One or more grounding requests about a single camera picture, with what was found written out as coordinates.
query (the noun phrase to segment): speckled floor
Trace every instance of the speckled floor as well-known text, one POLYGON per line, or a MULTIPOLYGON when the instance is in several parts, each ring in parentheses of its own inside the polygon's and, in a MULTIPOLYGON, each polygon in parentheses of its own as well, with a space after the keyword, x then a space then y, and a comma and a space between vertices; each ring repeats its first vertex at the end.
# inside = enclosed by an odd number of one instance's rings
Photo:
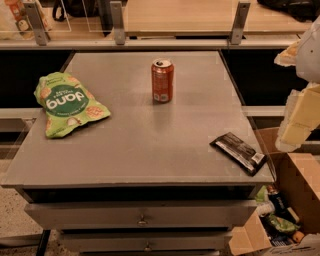
MULTIPOLYGON (((0 179, 10 160, 0 160, 0 179)), ((13 189, 0 187, 0 256, 34 256, 37 246, 1 249, 1 238, 42 234, 42 229, 25 212, 26 201, 13 189)), ((45 256, 78 256, 58 241, 58 232, 51 231, 45 256)))

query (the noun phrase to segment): soda can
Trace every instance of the soda can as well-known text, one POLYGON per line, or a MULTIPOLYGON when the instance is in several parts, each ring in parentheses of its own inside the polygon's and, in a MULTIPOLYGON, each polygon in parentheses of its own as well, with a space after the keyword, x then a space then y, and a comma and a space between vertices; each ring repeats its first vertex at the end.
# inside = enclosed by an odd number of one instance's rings
POLYGON ((151 66, 152 95, 155 101, 169 102, 173 96, 173 73, 172 61, 160 58, 153 61, 151 66))

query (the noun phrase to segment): wrapper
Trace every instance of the wrapper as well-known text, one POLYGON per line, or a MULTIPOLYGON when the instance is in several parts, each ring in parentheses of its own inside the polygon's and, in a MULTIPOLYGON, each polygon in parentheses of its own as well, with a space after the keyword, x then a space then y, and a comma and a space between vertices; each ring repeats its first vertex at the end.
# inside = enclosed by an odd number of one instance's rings
POLYGON ((256 152, 250 145, 228 132, 210 143, 237 162, 249 176, 254 176, 267 160, 267 156, 256 152))
POLYGON ((41 77, 34 95, 46 110, 48 138, 64 137, 79 126, 111 115, 106 106, 68 73, 55 72, 41 77))

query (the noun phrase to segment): cabinet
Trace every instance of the cabinet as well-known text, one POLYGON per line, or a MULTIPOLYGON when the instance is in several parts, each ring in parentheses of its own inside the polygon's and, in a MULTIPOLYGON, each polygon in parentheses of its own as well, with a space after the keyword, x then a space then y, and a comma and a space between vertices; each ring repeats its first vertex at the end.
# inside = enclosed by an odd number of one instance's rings
POLYGON ((268 164, 249 177, 209 146, 233 132, 261 152, 219 52, 77 53, 66 72, 111 117, 48 140, 40 113, 2 186, 26 212, 80 252, 223 249, 234 226, 273 182, 268 164), (152 101, 151 63, 175 65, 174 98, 152 101))

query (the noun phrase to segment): chip bag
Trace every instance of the chip bag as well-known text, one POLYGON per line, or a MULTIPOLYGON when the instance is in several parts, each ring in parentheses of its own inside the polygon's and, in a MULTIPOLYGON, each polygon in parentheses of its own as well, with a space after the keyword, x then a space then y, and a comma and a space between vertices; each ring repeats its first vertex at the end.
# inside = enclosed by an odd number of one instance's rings
POLYGON ((46 110, 46 136, 50 139, 64 137, 79 126, 110 116, 109 110, 68 73, 41 77, 34 95, 46 110))

